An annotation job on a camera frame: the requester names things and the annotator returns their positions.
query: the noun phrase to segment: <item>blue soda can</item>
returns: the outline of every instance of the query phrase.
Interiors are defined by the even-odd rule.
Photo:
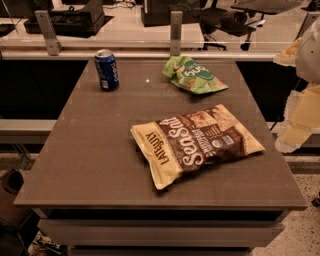
[[[99,50],[94,60],[102,90],[113,91],[118,89],[119,76],[116,58],[113,53],[110,50]]]

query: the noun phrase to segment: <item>monitor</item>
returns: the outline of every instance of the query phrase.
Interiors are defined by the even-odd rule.
[[[171,11],[182,11],[182,23],[199,23],[203,0],[144,0],[141,19],[145,27],[169,25]]]
[[[0,0],[0,17],[30,18],[36,10],[52,8],[51,0]]]

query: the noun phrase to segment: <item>crumpled snack bag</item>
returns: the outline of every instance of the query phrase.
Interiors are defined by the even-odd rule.
[[[204,164],[265,150],[223,105],[134,125],[131,132],[149,162],[159,190]]]
[[[162,73],[168,76],[170,82],[177,87],[194,94],[217,92],[228,88],[204,66],[186,56],[170,57]]]

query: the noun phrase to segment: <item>office chair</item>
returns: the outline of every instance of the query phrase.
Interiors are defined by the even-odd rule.
[[[203,9],[200,14],[200,28],[206,41],[209,41],[210,34],[217,29],[235,36],[247,35],[246,42],[250,42],[250,36],[255,28],[245,25],[247,22],[247,14],[239,11],[227,11],[225,9],[217,8],[218,0],[214,0],[210,8]],[[218,43],[205,43],[204,50],[207,47],[215,46],[226,50],[226,46]],[[241,47],[243,50],[248,50],[249,46],[246,44]]]
[[[210,41],[210,35],[215,32],[217,26],[221,24],[222,14],[226,10],[217,8],[218,0],[214,0],[209,8],[203,9],[200,14],[200,28],[206,42]],[[214,46],[227,50],[227,47],[218,43],[205,43],[203,49],[208,50],[208,46]]]

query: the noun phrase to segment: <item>gray table top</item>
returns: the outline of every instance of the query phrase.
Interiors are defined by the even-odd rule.
[[[118,60],[120,88],[101,91],[88,62],[15,200],[86,209],[304,209],[306,202],[236,64],[202,61],[229,89],[192,95],[171,84],[164,60]],[[266,151],[154,187],[130,133],[141,124],[223,104]]]

